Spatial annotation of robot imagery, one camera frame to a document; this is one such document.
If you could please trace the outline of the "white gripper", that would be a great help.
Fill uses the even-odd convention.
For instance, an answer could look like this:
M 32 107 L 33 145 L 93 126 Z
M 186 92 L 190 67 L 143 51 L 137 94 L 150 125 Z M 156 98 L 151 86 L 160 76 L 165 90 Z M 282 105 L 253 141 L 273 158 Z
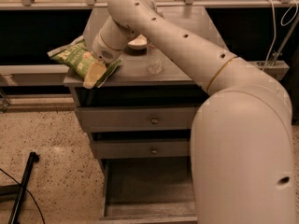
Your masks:
M 105 63 L 114 63 L 121 56 L 122 50 L 110 48 L 102 36 L 97 34 L 92 43 L 92 52 L 98 59 Z M 93 62 L 89 66 L 83 82 L 84 88 L 93 88 L 96 82 L 106 72 L 106 65 L 102 61 Z

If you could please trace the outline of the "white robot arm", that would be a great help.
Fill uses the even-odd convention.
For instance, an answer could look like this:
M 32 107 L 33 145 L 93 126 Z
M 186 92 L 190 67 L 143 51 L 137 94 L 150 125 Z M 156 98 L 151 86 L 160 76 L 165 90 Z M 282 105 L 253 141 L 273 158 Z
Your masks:
M 251 63 L 164 19 L 153 0 L 107 0 L 93 54 L 113 63 L 144 35 L 208 99 L 192 122 L 191 164 L 199 224 L 296 224 L 292 103 Z

